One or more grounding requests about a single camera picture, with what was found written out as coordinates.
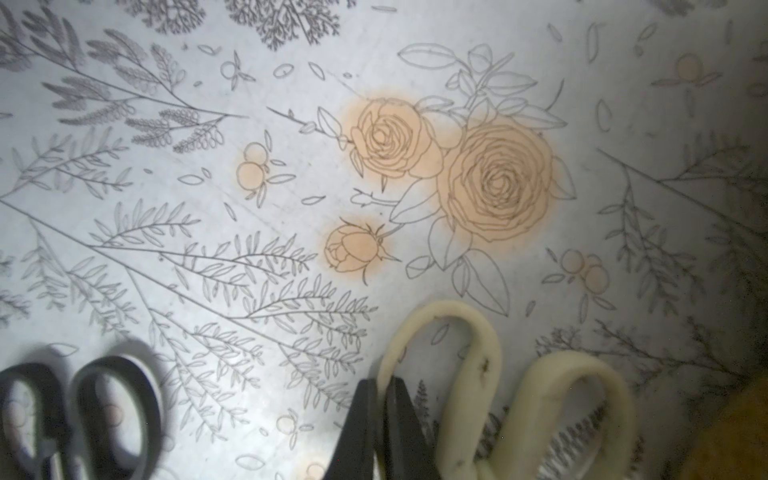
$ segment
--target floral pattern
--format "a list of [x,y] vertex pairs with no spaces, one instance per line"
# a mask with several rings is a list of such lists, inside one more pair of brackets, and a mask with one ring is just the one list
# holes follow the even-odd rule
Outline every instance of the floral pattern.
[[[158,478],[319,480],[396,324],[463,299],[502,391],[537,355],[609,362],[631,474],[673,478],[764,363],[766,6],[385,3],[0,0],[0,366],[139,340]],[[465,334],[400,358],[430,442]],[[539,478],[599,428],[577,390]]]

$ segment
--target peach rose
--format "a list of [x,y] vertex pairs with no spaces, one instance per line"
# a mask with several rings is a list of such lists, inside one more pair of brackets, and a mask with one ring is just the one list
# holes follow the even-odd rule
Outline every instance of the peach rose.
[[451,223],[489,242],[516,237],[538,222],[552,179],[547,142],[509,117],[493,116],[468,130],[437,176]]
[[368,167],[388,178],[400,178],[406,172],[430,178],[442,169],[442,152],[432,125],[402,100],[372,101],[350,136],[355,144],[350,159],[361,175]]
[[356,225],[335,229],[326,242],[326,259],[337,272],[353,272],[365,268],[379,256],[379,239]]

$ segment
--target scissor handle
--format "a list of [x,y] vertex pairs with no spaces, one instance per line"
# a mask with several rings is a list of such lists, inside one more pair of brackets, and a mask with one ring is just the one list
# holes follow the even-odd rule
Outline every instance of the scissor handle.
[[376,377],[379,412],[380,415],[383,412],[387,385],[403,349],[419,330],[446,316],[458,317],[470,325],[472,344],[443,409],[435,464],[443,480],[474,480],[477,478],[473,463],[475,451],[502,367],[502,347],[496,331],[480,312],[466,303],[443,300],[411,313],[389,342],[379,367]]
[[[116,379],[136,406],[141,446],[132,470],[114,459],[106,421],[101,415],[96,385],[101,376]],[[87,478],[96,480],[148,480],[162,443],[160,405],[144,372],[121,356],[105,356],[81,368],[72,379],[69,412],[81,447]]]
[[481,480],[533,480],[557,427],[574,382],[597,376],[603,384],[607,415],[602,443],[582,480],[620,480],[627,474],[637,434],[632,395],[621,376],[602,360],[580,352],[542,356],[528,368],[488,461],[480,461]]
[[602,443],[584,480],[619,480],[627,472],[637,420],[629,388],[608,364],[578,352],[542,356],[528,369],[499,432],[491,458],[473,462],[496,393],[502,348],[485,317],[465,303],[446,300],[413,312],[398,328],[382,358],[376,386],[379,411],[400,353],[424,326],[445,316],[472,328],[472,343],[458,371],[442,415],[435,464],[443,480],[533,480],[551,442],[565,397],[585,376],[603,383],[607,415]]
[[63,462],[61,449],[67,444],[70,431],[65,421],[65,406],[61,384],[56,375],[42,363],[22,363],[0,372],[0,409],[5,406],[14,382],[23,383],[30,391],[35,406],[35,456],[31,459],[31,473],[14,460],[12,447],[0,421],[0,478],[3,480],[48,480],[50,461],[58,457]]

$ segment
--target cream scissors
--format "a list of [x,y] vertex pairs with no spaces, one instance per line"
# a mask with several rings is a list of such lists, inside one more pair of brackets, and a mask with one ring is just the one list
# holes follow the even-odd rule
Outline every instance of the cream scissors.
[[458,301],[430,303],[413,312],[399,327],[376,377],[380,415],[403,349],[419,330],[446,316],[458,317],[470,325],[472,344],[440,423],[434,465],[442,480],[535,479],[565,396],[574,382],[585,376],[601,380],[607,416],[601,427],[600,449],[583,479],[619,480],[627,474],[637,428],[629,388],[606,363],[577,352],[551,353],[531,365],[520,382],[490,458],[474,461],[501,374],[502,348],[488,320]]

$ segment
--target black scissors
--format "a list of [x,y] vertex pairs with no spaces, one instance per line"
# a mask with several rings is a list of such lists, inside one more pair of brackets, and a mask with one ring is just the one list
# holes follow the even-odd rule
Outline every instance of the black scissors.
[[[97,380],[111,377],[122,384],[134,403],[141,430],[136,465],[118,464],[110,445],[107,420],[97,397]],[[0,405],[15,382],[31,391],[35,405],[35,449],[32,468],[22,467],[12,453],[0,422],[0,478],[2,480],[65,480],[71,478],[69,456],[81,456],[89,480],[146,480],[161,450],[160,406],[144,372],[121,356],[106,356],[88,363],[64,391],[54,373],[42,363],[23,363],[0,372]]]

